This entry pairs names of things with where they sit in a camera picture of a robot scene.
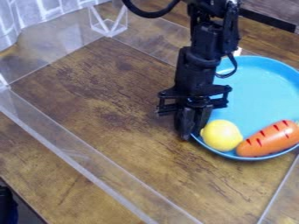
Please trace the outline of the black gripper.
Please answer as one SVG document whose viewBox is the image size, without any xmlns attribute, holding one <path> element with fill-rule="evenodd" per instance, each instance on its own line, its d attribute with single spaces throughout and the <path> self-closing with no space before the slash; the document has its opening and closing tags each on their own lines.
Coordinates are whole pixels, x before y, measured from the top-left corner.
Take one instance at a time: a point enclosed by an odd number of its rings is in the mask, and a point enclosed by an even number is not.
<svg viewBox="0 0 299 224">
<path fill-rule="evenodd" d="M 232 73 L 217 74 L 220 63 L 176 64 L 173 86 L 158 92 L 156 113 L 158 116 L 174 115 L 174 128 L 182 140 L 205 126 L 212 109 L 225 108 L 232 87 L 213 83 L 214 78 L 228 78 Z"/>
</svg>

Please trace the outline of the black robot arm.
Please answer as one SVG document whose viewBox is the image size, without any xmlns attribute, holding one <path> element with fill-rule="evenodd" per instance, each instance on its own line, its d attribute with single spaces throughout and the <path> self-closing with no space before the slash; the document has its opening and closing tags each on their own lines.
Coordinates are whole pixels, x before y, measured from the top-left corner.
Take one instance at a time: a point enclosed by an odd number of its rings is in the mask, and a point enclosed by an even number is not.
<svg viewBox="0 0 299 224">
<path fill-rule="evenodd" d="M 178 51 L 173 86 L 157 94 L 156 114 L 173 115 L 173 127 L 186 140 L 200 130 L 213 109 L 228 104 L 232 87 L 216 85 L 225 79 L 216 68 L 232 58 L 238 46 L 238 0 L 185 0 L 190 18 L 190 44 Z"/>
</svg>

